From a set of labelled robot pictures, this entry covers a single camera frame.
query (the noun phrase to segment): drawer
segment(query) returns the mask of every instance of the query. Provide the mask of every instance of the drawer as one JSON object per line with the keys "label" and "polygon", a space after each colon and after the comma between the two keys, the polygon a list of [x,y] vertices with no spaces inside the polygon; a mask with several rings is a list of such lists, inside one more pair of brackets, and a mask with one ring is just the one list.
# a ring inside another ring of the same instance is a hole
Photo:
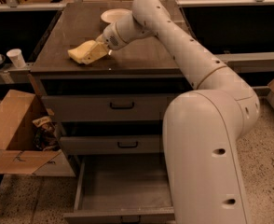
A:
{"label": "drawer", "polygon": [[161,135],[62,137],[61,147],[68,155],[159,153]]}
{"label": "drawer", "polygon": [[162,119],[170,101],[166,95],[126,96],[45,96],[53,121],[155,120]]}
{"label": "drawer", "polygon": [[166,223],[174,220],[164,156],[85,156],[68,223]]}

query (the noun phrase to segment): yellow sponge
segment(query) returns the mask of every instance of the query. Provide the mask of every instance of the yellow sponge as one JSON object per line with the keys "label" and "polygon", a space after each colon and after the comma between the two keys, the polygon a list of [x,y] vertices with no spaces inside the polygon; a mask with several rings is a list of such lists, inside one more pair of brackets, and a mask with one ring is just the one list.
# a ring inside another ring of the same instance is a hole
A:
{"label": "yellow sponge", "polygon": [[77,63],[89,64],[99,60],[109,52],[108,47],[103,42],[94,40],[87,41],[75,49],[69,49],[69,57]]}

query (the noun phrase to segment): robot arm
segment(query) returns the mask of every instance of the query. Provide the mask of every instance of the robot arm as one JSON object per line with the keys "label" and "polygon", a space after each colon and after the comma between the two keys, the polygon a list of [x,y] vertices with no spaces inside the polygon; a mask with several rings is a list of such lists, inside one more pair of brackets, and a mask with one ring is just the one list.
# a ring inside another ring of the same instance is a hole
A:
{"label": "robot arm", "polygon": [[121,49],[155,35],[193,91],[175,98],[163,121],[163,145],[178,224],[249,224],[236,140],[258,119],[253,89],[178,27],[158,0],[134,0],[132,14],[98,41]]}

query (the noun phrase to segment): speckled floor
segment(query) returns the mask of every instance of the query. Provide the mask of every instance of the speckled floor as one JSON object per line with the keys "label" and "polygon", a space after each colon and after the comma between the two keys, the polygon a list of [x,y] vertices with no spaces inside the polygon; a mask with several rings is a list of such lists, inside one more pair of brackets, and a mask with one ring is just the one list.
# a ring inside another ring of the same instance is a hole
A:
{"label": "speckled floor", "polygon": [[[261,99],[261,117],[238,141],[253,224],[274,224],[274,111]],[[0,187],[0,224],[66,223],[76,178],[5,175]]]}

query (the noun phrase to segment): paper cup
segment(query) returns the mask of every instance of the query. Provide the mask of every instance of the paper cup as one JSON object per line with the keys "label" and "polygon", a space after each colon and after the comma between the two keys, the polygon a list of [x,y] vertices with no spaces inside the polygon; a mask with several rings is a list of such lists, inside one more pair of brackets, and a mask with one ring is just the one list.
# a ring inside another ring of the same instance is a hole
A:
{"label": "paper cup", "polygon": [[23,68],[26,66],[22,51],[20,49],[11,49],[7,52],[7,57],[13,62],[16,68]]}

